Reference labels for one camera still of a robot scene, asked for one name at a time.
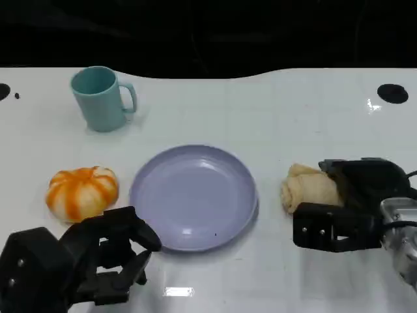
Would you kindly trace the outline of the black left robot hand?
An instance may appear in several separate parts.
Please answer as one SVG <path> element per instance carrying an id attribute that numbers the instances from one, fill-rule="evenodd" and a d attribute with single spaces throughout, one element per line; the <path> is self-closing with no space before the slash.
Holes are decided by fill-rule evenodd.
<path id="1" fill-rule="evenodd" d="M 1 253 L 1 311 L 125 303 L 131 286 L 146 284 L 145 268 L 161 248 L 132 206 L 86 218 L 60 239 L 45 227 L 12 233 Z"/>

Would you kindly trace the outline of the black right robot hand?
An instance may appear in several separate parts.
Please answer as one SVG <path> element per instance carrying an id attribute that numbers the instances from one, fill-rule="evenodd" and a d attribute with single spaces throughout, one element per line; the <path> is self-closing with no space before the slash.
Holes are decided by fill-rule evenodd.
<path id="1" fill-rule="evenodd" d="M 326 159 L 319 167 L 335 182 L 342 204 L 302 202 L 293 216 L 296 246 L 333 253 L 380 248 L 388 231 L 416 225 L 387 222 L 380 208 L 390 198 L 416 197 L 408 175 L 397 164 L 381 158 Z"/>

